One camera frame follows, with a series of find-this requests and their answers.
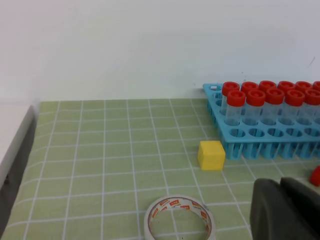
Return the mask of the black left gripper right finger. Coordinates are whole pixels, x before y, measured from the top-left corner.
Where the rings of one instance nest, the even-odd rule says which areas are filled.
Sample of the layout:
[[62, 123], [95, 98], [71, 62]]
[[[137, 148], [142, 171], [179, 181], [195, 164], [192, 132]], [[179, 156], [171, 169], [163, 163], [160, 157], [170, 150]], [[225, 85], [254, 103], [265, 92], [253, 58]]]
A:
[[283, 177], [280, 186], [305, 219], [320, 218], [320, 195], [291, 177]]

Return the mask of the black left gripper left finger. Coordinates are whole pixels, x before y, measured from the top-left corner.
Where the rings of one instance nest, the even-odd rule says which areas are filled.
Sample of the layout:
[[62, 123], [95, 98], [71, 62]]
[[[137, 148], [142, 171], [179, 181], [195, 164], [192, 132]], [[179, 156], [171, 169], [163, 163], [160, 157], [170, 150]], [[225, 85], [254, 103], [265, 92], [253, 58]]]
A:
[[254, 240], [320, 238], [320, 219], [305, 219], [280, 182], [272, 179], [259, 178], [254, 182], [249, 222]]

